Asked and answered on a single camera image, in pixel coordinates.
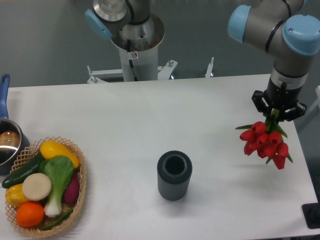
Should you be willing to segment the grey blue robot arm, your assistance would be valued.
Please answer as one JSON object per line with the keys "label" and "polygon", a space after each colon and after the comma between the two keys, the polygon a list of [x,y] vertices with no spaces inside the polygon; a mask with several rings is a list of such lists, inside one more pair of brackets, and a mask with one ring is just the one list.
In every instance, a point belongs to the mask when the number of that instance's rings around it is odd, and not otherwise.
{"label": "grey blue robot arm", "polygon": [[[252,101],[268,119],[292,121],[303,116],[298,101],[314,56],[320,49],[320,22],[301,15],[303,0],[263,0],[256,7],[238,6],[230,16],[228,35],[274,56],[266,90]],[[126,82],[157,80],[158,46],[165,30],[148,0],[95,0],[84,14],[90,28],[118,48]]]}

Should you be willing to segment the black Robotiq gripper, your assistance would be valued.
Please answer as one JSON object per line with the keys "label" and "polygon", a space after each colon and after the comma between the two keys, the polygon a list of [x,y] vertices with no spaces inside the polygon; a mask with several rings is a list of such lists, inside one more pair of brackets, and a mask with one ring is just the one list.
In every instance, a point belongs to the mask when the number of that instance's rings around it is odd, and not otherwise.
{"label": "black Robotiq gripper", "polygon": [[266,90],[255,90],[251,99],[256,110],[264,117],[269,117],[272,109],[278,109],[279,121],[290,122],[306,113],[307,105],[298,101],[301,89],[302,87],[289,89],[286,82],[277,86],[269,79]]}

